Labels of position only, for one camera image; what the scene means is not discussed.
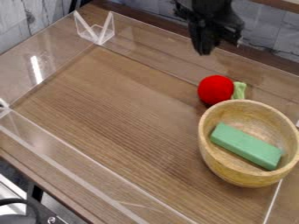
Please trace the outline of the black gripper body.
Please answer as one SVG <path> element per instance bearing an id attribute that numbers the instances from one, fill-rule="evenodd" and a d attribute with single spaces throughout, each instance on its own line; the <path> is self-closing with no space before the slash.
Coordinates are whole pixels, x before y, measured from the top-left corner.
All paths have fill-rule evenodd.
<path id="1" fill-rule="evenodd" d="M 232 9 L 232 0 L 173 0 L 175 15 L 199 25 L 215 24 L 240 32 L 244 21 Z"/>

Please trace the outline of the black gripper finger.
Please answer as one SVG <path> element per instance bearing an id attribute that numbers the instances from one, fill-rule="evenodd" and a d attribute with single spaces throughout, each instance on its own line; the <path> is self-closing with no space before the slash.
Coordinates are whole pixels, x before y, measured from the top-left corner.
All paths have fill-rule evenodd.
<path id="1" fill-rule="evenodd" d="M 240 43 L 240 40 L 241 40 L 240 30 L 229 30 L 227 28 L 223 28 L 220 30 L 220 36 L 233 46 L 239 46 L 239 43 Z"/>
<path id="2" fill-rule="evenodd" d="M 220 44 L 220 39 L 212 26 L 201 21 L 189 21 L 188 30 L 191 34 L 192 47 L 200 56 L 209 55 Z"/>

